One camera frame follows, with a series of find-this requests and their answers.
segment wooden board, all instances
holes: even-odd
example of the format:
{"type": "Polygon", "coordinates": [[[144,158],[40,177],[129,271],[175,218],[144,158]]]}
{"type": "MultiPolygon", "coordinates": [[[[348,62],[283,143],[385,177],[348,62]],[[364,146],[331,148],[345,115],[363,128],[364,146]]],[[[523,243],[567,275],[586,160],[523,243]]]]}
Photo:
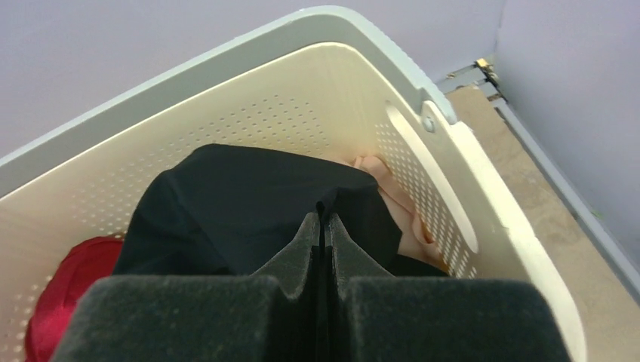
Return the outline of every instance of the wooden board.
{"type": "Polygon", "coordinates": [[[640,361],[640,308],[485,95],[469,86],[447,95],[513,193],[574,297],[589,361],[640,361]]]}

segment black foam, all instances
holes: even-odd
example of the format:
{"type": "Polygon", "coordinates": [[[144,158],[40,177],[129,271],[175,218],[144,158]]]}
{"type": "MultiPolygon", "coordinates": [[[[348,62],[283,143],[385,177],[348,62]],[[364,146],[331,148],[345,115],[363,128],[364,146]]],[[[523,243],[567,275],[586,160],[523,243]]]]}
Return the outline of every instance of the black foam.
{"type": "Polygon", "coordinates": [[[539,361],[570,358],[530,284],[450,278],[353,278],[345,360],[539,361]]]}
{"type": "Polygon", "coordinates": [[[320,231],[318,214],[307,214],[291,243],[253,275],[277,277],[285,294],[297,298],[307,286],[307,279],[312,274],[315,264],[312,247],[319,247],[320,231]]]}
{"type": "Polygon", "coordinates": [[[273,360],[287,304],[274,277],[111,277],[82,298],[52,360],[273,360]]]}
{"type": "Polygon", "coordinates": [[[349,281],[358,276],[392,278],[392,275],[351,239],[337,215],[333,215],[325,225],[325,243],[327,292],[323,303],[325,303],[327,315],[319,317],[328,321],[327,359],[349,360],[350,330],[344,310],[349,281]]]}

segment beige object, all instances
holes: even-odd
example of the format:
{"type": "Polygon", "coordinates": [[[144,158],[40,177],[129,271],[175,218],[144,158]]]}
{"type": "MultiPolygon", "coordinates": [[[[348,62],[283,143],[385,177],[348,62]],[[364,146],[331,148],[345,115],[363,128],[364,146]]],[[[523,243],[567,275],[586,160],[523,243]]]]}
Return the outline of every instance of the beige object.
{"type": "Polygon", "coordinates": [[[376,156],[358,157],[350,166],[366,171],[376,179],[380,196],[402,232],[398,254],[428,262],[446,272],[447,266],[433,237],[426,230],[414,201],[395,180],[384,162],[376,156]]]}
{"type": "Polygon", "coordinates": [[[10,321],[0,358],[22,358],[24,324],[69,249],[124,232],[150,181],[205,143],[349,161],[378,155],[417,205],[453,275],[532,282],[574,359],[585,359],[576,306],[470,129],[450,126],[432,102],[416,115],[360,53],[338,43],[303,48],[219,84],[0,199],[0,314],[10,321]]]}
{"type": "Polygon", "coordinates": [[[567,284],[582,317],[589,361],[640,361],[640,308],[477,87],[448,94],[567,284]]]}

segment white basket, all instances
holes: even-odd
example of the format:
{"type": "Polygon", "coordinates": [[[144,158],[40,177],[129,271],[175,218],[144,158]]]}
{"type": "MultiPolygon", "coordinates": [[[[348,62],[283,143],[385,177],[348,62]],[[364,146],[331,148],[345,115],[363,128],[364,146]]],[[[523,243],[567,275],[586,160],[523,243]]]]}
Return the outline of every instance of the white basket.
{"type": "MultiPolygon", "coordinates": [[[[221,57],[239,47],[238,42],[259,38],[292,19],[312,23],[326,16],[351,23],[353,31],[368,27],[364,34],[380,36],[351,11],[316,8],[258,29],[208,56],[221,57]]],[[[456,277],[532,282],[551,306],[572,358],[586,360],[582,324],[564,282],[472,132],[455,122],[443,96],[430,88],[417,107],[398,92],[398,81],[389,81],[391,73],[383,74],[360,50],[345,42],[315,43],[133,121],[0,198],[0,360],[23,358],[26,322],[69,249],[94,236],[122,235],[151,180],[206,143],[344,161],[379,155],[418,205],[456,277]],[[424,129],[423,120],[432,122],[433,132],[424,129]]],[[[391,65],[400,67],[398,59],[411,63],[395,48],[385,51],[396,52],[389,57],[391,65]]],[[[184,77],[185,69],[158,79],[184,77]]],[[[158,79],[105,107],[149,102],[140,95],[158,79]]],[[[78,124],[100,115],[87,115],[78,124]]],[[[103,136],[109,133],[99,126],[93,129],[103,136]]],[[[45,143],[65,135],[60,132],[37,145],[40,150],[20,153],[22,160],[5,159],[0,172],[26,166],[29,154],[42,152],[45,143]]]]}

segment pink object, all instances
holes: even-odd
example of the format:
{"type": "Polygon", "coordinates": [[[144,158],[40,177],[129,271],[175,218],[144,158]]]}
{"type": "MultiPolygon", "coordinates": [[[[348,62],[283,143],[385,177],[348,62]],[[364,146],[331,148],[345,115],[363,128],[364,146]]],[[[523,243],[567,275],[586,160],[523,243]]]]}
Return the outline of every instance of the pink object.
{"type": "Polygon", "coordinates": [[[376,156],[358,157],[352,166],[369,173],[378,182],[380,195],[393,221],[402,231],[398,254],[447,271],[438,246],[422,223],[414,202],[395,181],[384,162],[376,156]]]}

